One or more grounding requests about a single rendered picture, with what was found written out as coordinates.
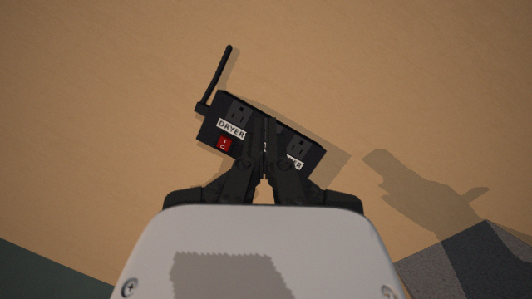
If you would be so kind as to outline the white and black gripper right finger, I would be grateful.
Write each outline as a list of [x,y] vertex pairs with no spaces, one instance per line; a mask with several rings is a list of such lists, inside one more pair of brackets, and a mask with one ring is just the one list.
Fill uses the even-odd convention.
[[337,206],[364,215],[362,201],[357,196],[321,189],[296,170],[294,162],[287,157],[285,134],[277,134],[276,117],[267,119],[265,179],[273,188],[275,204]]

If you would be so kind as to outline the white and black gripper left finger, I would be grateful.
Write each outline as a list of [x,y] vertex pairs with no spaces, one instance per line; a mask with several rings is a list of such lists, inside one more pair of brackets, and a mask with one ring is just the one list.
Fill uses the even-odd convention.
[[245,133],[242,156],[230,170],[205,187],[170,192],[162,209],[182,203],[252,203],[261,179],[264,179],[264,119],[255,117],[254,132]]

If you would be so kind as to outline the black power strip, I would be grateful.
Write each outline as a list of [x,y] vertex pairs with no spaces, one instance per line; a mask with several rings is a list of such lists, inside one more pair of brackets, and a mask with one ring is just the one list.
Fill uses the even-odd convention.
[[[262,117],[265,174],[266,125],[267,119],[272,116],[223,90],[216,91],[211,105],[206,104],[232,49],[231,45],[226,47],[212,81],[195,106],[194,111],[205,117],[196,139],[237,159],[242,156],[245,133],[253,133],[255,117]],[[279,120],[276,120],[276,129],[277,134],[285,134],[288,158],[294,162],[296,170],[308,178],[327,151],[316,141]]]

